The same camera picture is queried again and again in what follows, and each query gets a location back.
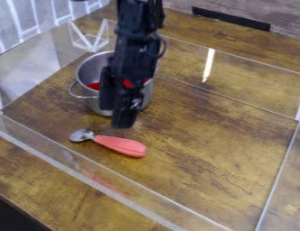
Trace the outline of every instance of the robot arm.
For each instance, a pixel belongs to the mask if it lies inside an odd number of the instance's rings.
[[[166,49],[157,34],[165,19],[162,0],[118,0],[118,17],[116,52],[101,74],[100,107],[113,110],[113,127],[129,128],[144,104],[144,83]]]

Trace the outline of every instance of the clear acrylic enclosure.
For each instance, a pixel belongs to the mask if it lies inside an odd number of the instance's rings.
[[[162,30],[152,104],[116,130],[69,95],[89,52],[114,50],[116,28],[85,18],[0,56],[0,136],[169,229],[300,228],[300,73]],[[71,143],[79,128],[138,140],[146,157]]]

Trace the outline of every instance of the wooden table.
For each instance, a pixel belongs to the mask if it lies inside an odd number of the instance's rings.
[[[79,26],[90,32],[100,18],[112,15],[114,19],[113,12],[112,5],[104,12],[83,17]],[[284,63],[284,67],[300,70],[299,50],[283,50],[281,47],[276,50],[268,46],[268,42],[283,42],[300,49],[300,42],[190,15],[184,17],[172,11],[168,15],[164,34],[272,64]],[[96,115],[81,100],[67,95],[74,71],[85,57],[9,105],[5,115],[224,226],[236,230],[255,229],[296,122],[204,91],[201,88],[226,89],[222,76],[218,74],[202,85],[196,80],[202,67],[188,69],[200,53],[188,44],[170,43],[172,49],[157,74],[154,99],[140,114],[133,129],[113,130],[110,119]],[[233,66],[224,67],[230,74],[240,72]],[[252,79],[260,78],[259,73],[249,72],[249,69],[245,73],[251,73],[248,77]],[[297,78],[288,81],[295,84]],[[228,91],[232,93],[236,89],[237,81]],[[269,93],[264,90],[261,94],[276,94],[276,90]],[[283,101],[293,100],[289,94],[277,97]],[[275,109],[285,113],[280,106]],[[148,156],[136,160],[105,148],[98,150],[96,143],[70,143],[67,134],[81,127],[91,127],[100,134],[142,141],[149,147]],[[11,158],[13,153],[19,153],[18,159]],[[0,194],[58,230],[162,228],[2,139]]]

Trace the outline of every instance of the red spatula handle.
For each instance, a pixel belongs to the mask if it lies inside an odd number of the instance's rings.
[[[94,138],[94,141],[101,143],[108,148],[130,155],[133,157],[144,157],[146,153],[146,147],[142,143],[118,138],[114,136],[98,135]]]

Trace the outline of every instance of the stainless steel pot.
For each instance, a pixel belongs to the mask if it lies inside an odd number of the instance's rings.
[[[98,106],[98,90],[94,90],[87,87],[87,84],[100,82],[101,78],[101,71],[102,68],[108,65],[108,59],[113,56],[114,51],[106,51],[102,53],[96,54],[90,58],[87,58],[82,64],[79,65],[75,73],[75,82],[71,84],[69,88],[69,93],[77,97],[85,99],[86,105],[89,108],[96,111],[97,114],[102,116],[112,116],[113,111],[101,110]],[[73,93],[74,88],[77,85],[82,86],[82,96]],[[144,87],[144,106],[142,109],[149,105],[153,97],[154,92],[154,79],[150,79],[145,83]]]

